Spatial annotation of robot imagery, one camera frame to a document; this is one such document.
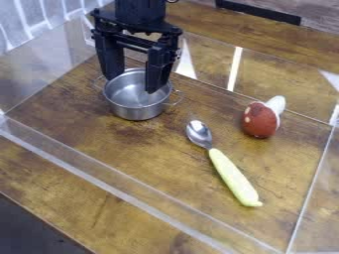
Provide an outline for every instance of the wooden table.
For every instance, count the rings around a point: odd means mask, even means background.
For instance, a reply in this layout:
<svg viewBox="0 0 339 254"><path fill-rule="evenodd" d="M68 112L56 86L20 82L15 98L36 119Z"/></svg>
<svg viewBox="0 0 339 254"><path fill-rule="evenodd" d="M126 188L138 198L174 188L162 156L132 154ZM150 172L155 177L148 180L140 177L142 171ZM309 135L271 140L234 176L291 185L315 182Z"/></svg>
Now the wooden table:
<svg viewBox="0 0 339 254"><path fill-rule="evenodd" d="M219 40L228 40L226 31L219 30L227 26L228 19L234 22L239 20L244 24L244 20L250 19L259 23L259 30L266 28L272 32L279 28L286 34L291 33L290 31L298 33L298 30L287 25L206 7L203 9L194 4L180 3L172 6L170 18L174 23L188 31ZM187 8L199 16L191 17L192 13L187 15L182 11ZM327 41L330 37L311 33L314 37L317 35L318 41ZM234 34L239 34L239 29L234 28ZM275 33L268 36L279 40ZM255 40L254 43L250 36L239 36L238 44L248 44L254 48L264 44L262 51L274 51L268 48L271 44L267 40ZM202 41L194 45L196 46L192 49L204 49L210 51L210 56L218 57L218 46L206 45ZM299 49L305 49L305 46L295 48L297 51ZM303 63L313 60L314 65L335 69L335 54L315 60L314 56L323 56L321 46L309 45L307 51L311 56L299 57L295 52L286 52L283 47L275 49L274 53ZM211 59L202 58L198 62L199 79L218 86L174 74L174 83L186 92L187 98L174 111L152 121L134 123L111 116L102 96L88 86L90 81L99 75L95 58L86 61L19 105L8 116L214 215L267 242L272 249L285 250L330 136L331 127L322 121L329 119L325 114L329 113L337 96L331 90L323 93L325 103L321 103L319 111L311 106L303 107L303 113L318 117L321 121L311 121L293 112L286 112L276 136L258 141L246 136L239 128L239 118L251 100L224 90L223 84L218 83L224 77L220 68L214 68ZM290 65L286 67L279 60L274 62L272 58L268 59L270 62L266 57L247 58L251 66L246 69L260 66L267 69L275 64L272 73L283 69L286 76L294 79ZM139 66L140 62L128 61L128 65ZM301 69L307 69L302 75L313 73L306 67ZM11 79L6 67L2 71L7 79ZM268 78L274 80L270 75L252 76L254 80ZM299 83L303 83L302 80L306 83L303 77L299 78ZM311 86L309 91L311 94L317 93L317 85L321 85L318 81L313 84L315 86ZM242 82L242 85L239 89L247 93L247 83ZM282 91L293 93L290 89L289 86L282 87ZM298 85L297 91L301 92L302 89L303 85ZM215 134L215 145L227 151L252 180L264 209L248 209L238 204L214 171L204 151L186 139L184 124L195 117L208 122ZM98 253L216 253L211 246L4 138L0 142L0 191L88 249ZM248 243L238 242L238 238L232 237L227 244L239 252L251 253Z"/></svg>

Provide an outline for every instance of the mushroom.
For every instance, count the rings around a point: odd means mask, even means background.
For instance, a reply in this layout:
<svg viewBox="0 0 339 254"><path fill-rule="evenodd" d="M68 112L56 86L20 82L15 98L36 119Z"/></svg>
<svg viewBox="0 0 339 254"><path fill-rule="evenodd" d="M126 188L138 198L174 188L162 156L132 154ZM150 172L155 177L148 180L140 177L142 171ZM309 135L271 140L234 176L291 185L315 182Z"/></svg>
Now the mushroom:
<svg viewBox="0 0 339 254"><path fill-rule="evenodd" d="M270 137L279 127L285 106L283 96L274 97L267 103L252 102L243 116L244 131L256 138Z"/></svg>

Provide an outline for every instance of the spoon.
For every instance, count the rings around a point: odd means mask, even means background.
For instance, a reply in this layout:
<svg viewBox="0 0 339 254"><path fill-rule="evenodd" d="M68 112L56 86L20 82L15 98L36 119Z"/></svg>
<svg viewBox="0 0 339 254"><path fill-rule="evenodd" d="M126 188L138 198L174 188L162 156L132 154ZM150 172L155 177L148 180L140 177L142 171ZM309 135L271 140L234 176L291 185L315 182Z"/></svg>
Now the spoon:
<svg viewBox="0 0 339 254"><path fill-rule="evenodd" d="M244 206L262 206L258 193L246 176L228 157L216 148L212 148L212 133L207 125L195 120L187 125L187 136L200 147L208 150L210 158L216 170L231 189L235 197Z"/></svg>

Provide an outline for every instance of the metal pot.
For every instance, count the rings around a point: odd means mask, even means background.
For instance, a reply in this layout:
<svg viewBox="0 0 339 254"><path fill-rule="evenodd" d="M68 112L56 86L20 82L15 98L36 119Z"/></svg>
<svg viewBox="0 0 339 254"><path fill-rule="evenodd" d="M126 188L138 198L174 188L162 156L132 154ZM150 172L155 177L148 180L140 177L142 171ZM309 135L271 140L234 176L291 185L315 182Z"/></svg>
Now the metal pot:
<svg viewBox="0 0 339 254"><path fill-rule="evenodd" d="M127 120L140 121L156 117L168 106L183 100L183 92L174 90L168 83L152 94L144 91L144 68L131 68L107 82L103 96L110 102L112 113ZM170 103L170 95L176 92L180 98Z"/></svg>

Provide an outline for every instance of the mushroom cap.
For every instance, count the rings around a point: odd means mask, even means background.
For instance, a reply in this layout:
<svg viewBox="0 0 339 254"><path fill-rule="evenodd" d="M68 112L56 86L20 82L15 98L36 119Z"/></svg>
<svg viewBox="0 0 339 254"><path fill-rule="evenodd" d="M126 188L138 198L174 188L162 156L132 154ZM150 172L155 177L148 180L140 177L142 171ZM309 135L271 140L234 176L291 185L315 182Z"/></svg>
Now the mushroom cap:
<svg viewBox="0 0 339 254"><path fill-rule="evenodd" d="M262 102L250 104L243 116L244 131L258 137L267 138L278 129L279 117Z"/></svg>

